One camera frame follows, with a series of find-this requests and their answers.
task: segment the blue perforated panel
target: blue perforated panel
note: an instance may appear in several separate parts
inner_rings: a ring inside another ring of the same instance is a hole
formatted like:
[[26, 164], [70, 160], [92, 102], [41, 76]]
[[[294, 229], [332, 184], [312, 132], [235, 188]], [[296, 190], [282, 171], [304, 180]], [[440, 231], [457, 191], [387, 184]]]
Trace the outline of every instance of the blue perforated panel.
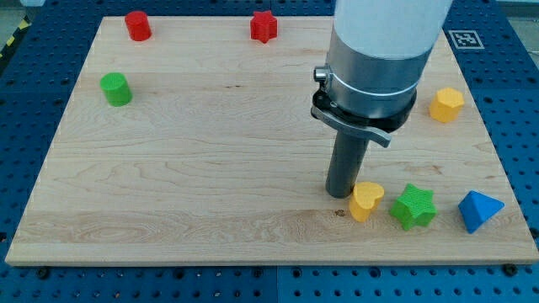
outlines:
[[[328, 15], [334, 0], [49, 0], [0, 78], [2, 258], [103, 16], [133, 9], [151, 15], [250, 15], [270, 8], [276, 15]], [[538, 71], [492, 0], [455, 0], [445, 26], [449, 30], [475, 30], [483, 43], [484, 50], [452, 47], [537, 234]], [[516, 269], [39, 269], [2, 262], [0, 302], [539, 301], [539, 266]]]

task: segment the green star block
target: green star block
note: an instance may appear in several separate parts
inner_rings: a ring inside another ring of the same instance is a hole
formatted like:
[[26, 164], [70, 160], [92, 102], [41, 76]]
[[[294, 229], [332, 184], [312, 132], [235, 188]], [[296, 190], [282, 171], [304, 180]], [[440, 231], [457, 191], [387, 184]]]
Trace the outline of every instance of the green star block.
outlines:
[[389, 213], [401, 221], [405, 231], [417, 225], [427, 226], [438, 213], [432, 204], [433, 195], [432, 190], [418, 189], [409, 183]]

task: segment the wood grain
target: wood grain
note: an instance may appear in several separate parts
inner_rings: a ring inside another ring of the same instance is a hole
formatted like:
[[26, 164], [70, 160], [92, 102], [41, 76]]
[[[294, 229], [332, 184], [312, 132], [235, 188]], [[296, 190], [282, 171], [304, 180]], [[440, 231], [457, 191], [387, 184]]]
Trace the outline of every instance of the wood grain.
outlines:
[[[105, 18], [56, 131], [6, 261], [14, 266], [533, 263], [539, 258], [492, 142], [441, 35], [407, 124], [371, 144], [359, 181], [386, 196], [365, 223], [323, 186], [335, 131], [310, 115], [330, 18], [280, 18], [249, 40], [248, 18], [150, 19], [130, 41]], [[99, 91], [123, 72], [130, 104]], [[459, 119], [428, 115], [464, 92]], [[406, 183], [439, 214], [403, 231], [388, 214]], [[468, 235], [457, 205], [476, 189], [506, 207]], [[336, 211], [344, 210], [344, 216]]]

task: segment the blue triangular block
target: blue triangular block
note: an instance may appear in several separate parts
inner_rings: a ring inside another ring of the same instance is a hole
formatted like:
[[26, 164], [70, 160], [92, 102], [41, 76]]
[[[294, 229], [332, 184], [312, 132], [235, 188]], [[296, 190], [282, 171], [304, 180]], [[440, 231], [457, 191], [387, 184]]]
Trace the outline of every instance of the blue triangular block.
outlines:
[[496, 215], [505, 204], [487, 195], [470, 191], [458, 205], [469, 233], [474, 233], [484, 222]]

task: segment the plastic block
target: plastic block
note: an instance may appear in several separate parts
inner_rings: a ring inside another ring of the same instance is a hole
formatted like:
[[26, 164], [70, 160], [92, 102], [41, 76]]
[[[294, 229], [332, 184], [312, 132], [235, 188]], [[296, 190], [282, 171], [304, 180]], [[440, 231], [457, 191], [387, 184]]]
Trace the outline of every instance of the plastic block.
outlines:
[[251, 39], [268, 43], [272, 38], [277, 38], [277, 18], [270, 10], [254, 12], [251, 19]]
[[504, 206], [503, 202], [472, 190], [458, 205], [458, 209], [461, 211], [468, 232], [472, 234]]
[[432, 190], [418, 189], [409, 183], [389, 212], [401, 222], [405, 231], [414, 226], [428, 226], [438, 213], [432, 203], [433, 196]]
[[148, 16], [142, 11], [130, 12], [125, 16], [125, 25], [134, 41], [144, 41], [152, 36]]
[[101, 78], [100, 86], [104, 96], [112, 106], [126, 105], [133, 97], [125, 76], [119, 72], [104, 75]]
[[464, 106], [462, 93], [454, 88], [439, 90], [429, 107], [430, 117], [439, 122], [447, 123], [456, 120]]
[[358, 222], [369, 219], [384, 197], [384, 188], [377, 183], [361, 182], [354, 186], [350, 197], [350, 213]]

